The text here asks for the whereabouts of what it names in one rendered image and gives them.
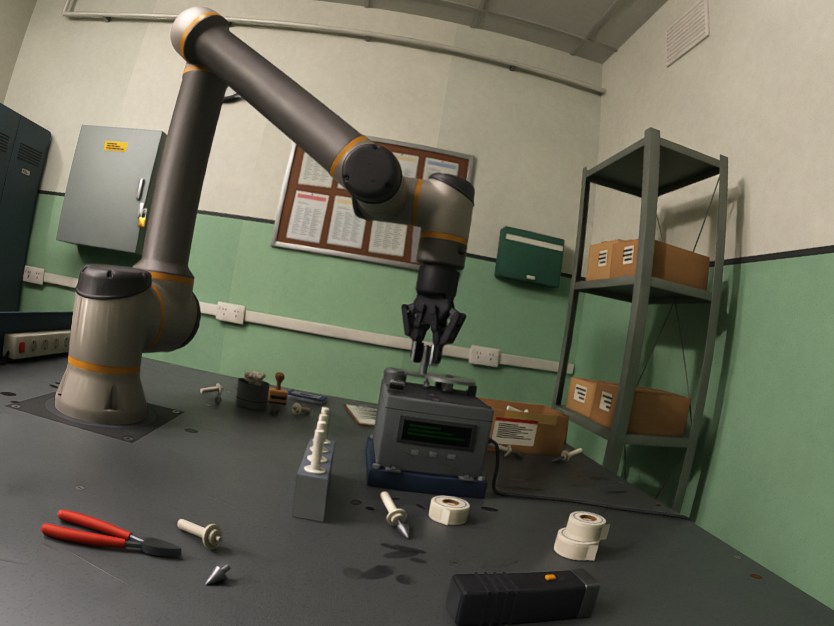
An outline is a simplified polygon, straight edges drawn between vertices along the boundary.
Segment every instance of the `ceiling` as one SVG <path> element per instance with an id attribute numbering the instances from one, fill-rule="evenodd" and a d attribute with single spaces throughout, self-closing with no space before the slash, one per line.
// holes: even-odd
<path id="1" fill-rule="evenodd" d="M 324 0 L 399 11 L 605 62 L 666 0 Z"/>

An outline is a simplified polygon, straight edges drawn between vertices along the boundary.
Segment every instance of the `display screen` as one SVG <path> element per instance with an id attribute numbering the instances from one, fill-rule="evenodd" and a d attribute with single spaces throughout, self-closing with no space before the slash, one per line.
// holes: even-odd
<path id="1" fill-rule="evenodd" d="M 400 441 L 469 450 L 474 432 L 473 426 L 453 426 L 403 418 Z"/>

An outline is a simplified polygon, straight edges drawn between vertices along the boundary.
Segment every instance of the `white tape roll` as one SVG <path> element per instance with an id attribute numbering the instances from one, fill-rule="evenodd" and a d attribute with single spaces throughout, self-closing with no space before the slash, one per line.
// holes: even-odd
<path id="1" fill-rule="evenodd" d="M 599 541 L 577 541 L 565 536 L 565 529 L 560 528 L 556 535 L 556 543 L 553 550 L 559 556 L 572 561 L 593 561 L 597 558 Z"/>
<path id="2" fill-rule="evenodd" d="M 469 503 L 457 496 L 435 496 L 429 505 L 429 517 L 444 526 L 460 526 L 469 519 Z"/>
<path id="3" fill-rule="evenodd" d="M 565 536 L 577 541 L 603 541 L 608 539 L 609 526 L 602 515 L 574 511 L 568 518 Z"/>

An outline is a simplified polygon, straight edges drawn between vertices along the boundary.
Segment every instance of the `robotic arm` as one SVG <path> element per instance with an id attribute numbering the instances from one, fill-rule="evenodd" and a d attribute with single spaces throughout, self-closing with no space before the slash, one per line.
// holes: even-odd
<path id="1" fill-rule="evenodd" d="M 133 268 L 87 266 L 74 305 L 67 371 L 55 406 L 70 417 L 131 424 L 147 417 L 139 379 L 143 352 L 171 351 L 196 334 L 200 308 L 188 268 L 191 241 L 211 144 L 226 86 L 330 172 L 353 196 L 354 211 L 422 229 L 417 298 L 403 305 L 411 358 L 440 362 L 466 316 L 454 308 L 466 260 L 474 188 L 457 176 L 405 179 L 384 147 L 359 134 L 324 104 L 229 31 L 218 13 L 181 13 L 171 42 L 183 72 L 157 174 L 153 215 L 142 259 Z"/>

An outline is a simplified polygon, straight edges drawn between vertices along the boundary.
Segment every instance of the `beige wall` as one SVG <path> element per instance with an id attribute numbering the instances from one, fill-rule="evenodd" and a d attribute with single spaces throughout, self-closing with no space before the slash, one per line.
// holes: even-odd
<path id="1" fill-rule="evenodd" d="M 178 13 L 192 2 L 80 0 L 76 10 Z M 37 3 L 9 104 L 48 128 L 42 188 L 64 191 L 82 124 L 167 130 L 183 61 L 169 24 L 76 21 Z M 592 84 L 601 66 L 512 38 L 314 0 L 218 0 L 229 16 L 336 25 L 478 50 Z M 572 244 L 579 173 L 597 158 L 599 96 L 443 54 L 272 29 L 236 34 L 362 133 L 474 154 L 469 251 L 495 256 L 515 226 Z M 290 142 L 245 103 L 224 107 L 201 209 L 274 219 Z M 572 254 L 566 254 L 570 267 Z"/>
<path id="2" fill-rule="evenodd" d="M 35 3 L 36 0 L 0 0 L 0 102 L 6 97 Z"/>
<path id="3" fill-rule="evenodd" d="M 828 0 L 710 0 L 710 35 L 666 67 L 666 29 L 695 0 L 669 0 L 603 66 L 600 158 L 648 127 L 729 158 L 727 258 L 834 243 L 834 13 Z M 695 242 L 714 187 L 665 196 L 670 243 Z M 636 236 L 639 204 L 596 195 L 591 242 Z M 698 251 L 713 248 L 702 237 Z"/>

